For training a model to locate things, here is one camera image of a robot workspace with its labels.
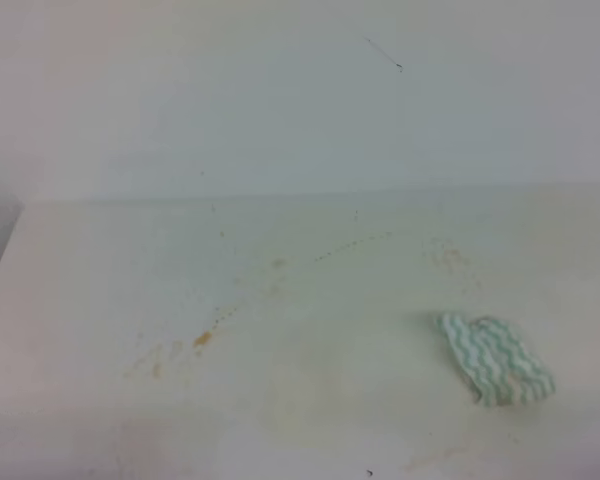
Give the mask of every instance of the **wavy stripe pattern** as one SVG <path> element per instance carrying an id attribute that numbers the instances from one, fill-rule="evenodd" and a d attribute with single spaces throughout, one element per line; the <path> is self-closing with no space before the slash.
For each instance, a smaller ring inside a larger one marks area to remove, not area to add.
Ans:
<path id="1" fill-rule="evenodd" d="M 467 321 L 445 313 L 438 329 L 485 407 L 526 405 L 555 393 L 553 376 L 523 344 L 511 326 L 491 317 Z"/>

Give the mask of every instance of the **cloth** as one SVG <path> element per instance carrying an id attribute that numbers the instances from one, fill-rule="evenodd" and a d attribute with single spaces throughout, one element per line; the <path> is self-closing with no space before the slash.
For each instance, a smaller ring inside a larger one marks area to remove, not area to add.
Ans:
<path id="1" fill-rule="evenodd" d="M 492 317 L 467 321 L 445 313 L 436 325 L 480 405 L 526 405 L 556 391 L 549 370 L 507 322 Z"/>

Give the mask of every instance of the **dirt mark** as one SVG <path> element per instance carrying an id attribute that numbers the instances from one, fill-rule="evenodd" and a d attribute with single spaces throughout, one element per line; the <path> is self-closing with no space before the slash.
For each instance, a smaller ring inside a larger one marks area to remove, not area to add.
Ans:
<path id="1" fill-rule="evenodd" d="M 462 293 L 482 290 L 482 281 L 475 272 L 473 261 L 458 249 L 450 239 L 434 237 L 428 244 L 423 243 L 422 256 L 431 264 L 450 276 L 459 277 L 463 282 Z"/>
<path id="2" fill-rule="evenodd" d="M 368 237 L 365 237 L 365 238 L 359 238 L 359 239 L 353 240 L 349 243 L 339 245 L 339 246 L 335 247 L 333 250 L 330 250 L 330 251 L 320 255 L 319 257 L 314 258 L 313 261 L 320 262 L 322 260 L 328 259 L 332 255 L 336 255 L 338 253 L 344 253 L 352 248 L 361 246 L 365 242 L 374 242 L 376 240 L 384 240 L 384 239 L 391 237 L 392 235 L 393 235 L 393 232 L 384 232 L 384 233 L 377 233 L 374 235 L 369 235 Z"/>
<path id="3" fill-rule="evenodd" d="M 203 347 L 205 346 L 209 340 L 211 340 L 212 334 L 209 330 L 204 332 L 198 338 L 193 341 L 193 348 Z"/>
<path id="4" fill-rule="evenodd" d="M 133 365 L 131 365 L 129 370 L 124 372 L 123 377 L 131 378 L 131 377 L 135 376 L 136 374 L 140 373 L 142 370 L 144 370 L 145 367 L 147 367 L 149 364 L 159 363 L 161 355 L 162 355 L 162 344 L 158 344 L 157 346 L 155 346 L 151 350 L 149 350 L 145 355 L 143 355 L 138 360 L 136 360 L 133 363 Z"/>

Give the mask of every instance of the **food stain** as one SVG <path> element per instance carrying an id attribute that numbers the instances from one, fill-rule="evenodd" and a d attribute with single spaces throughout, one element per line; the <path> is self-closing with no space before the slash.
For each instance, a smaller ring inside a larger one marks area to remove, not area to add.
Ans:
<path id="1" fill-rule="evenodd" d="M 193 348 L 205 346 L 211 340 L 211 332 L 207 330 L 193 341 Z"/>
<path id="2" fill-rule="evenodd" d="M 133 365 L 131 365 L 131 368 L 129 368 L 126 372 L 123 373 L 123 377 L 131 378 L 136 373 L 139 373 L 141 370 L 143 370 L 144 367 L 148 366 L 147 364 L 152 363 L 152 362 L 159 363 L 161 353 L 162 353 L 162 344 L 157 345 L 156 347 L 153 347 L 145 355 L 143 355 L 138 360 L 136 360 L 133 363 Z"/>
<path id="3" fill-rule="evenodd" d="M 156 380 L 160 379 L 160 376 L 162 375 L 162 364 L 160 362 L 155 363 L 155 365 L 153 366 L 153 369 L 151 370 L 151 375 Z"/>
<path id="4" fill-rule="evenodd" d="M 385 233 L 379 233 L 377 235 L 370 235 L 368 238 L 360 238 L 358 240 L 354 240 L 354 241 L 346 243 L 344 245 L 340 245 L 340 246 L 334 248 L 332 251 L 327 252 L 324 255 L 314 258 L 313 261 L 320 262 L 320 261 L 325 260 L 326 258 L 330 257 L 331 255 L 335 255 L 336 253 L 340 253 L 340 252 L 343 252 L 350 248 L 354 248 L 358 245 L 361 245 L 365 241 L 371 242 L 371 241 L 375 241 L 375 240 L 383 240 L 385 238 L 391 237 L 392 235 L 393 235 L 393 232 L 385 232 Z"/>

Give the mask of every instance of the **orange stain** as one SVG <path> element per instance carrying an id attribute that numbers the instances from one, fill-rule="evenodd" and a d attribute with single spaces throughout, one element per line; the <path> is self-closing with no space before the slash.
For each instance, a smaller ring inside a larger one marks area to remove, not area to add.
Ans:
<path id="1" fill-rule="evenodd" d="M 202 347 L 206 345 L 209 340 L 211 340 L 211 332 L 207 330 L 193 341 L 193 348 Z"/>

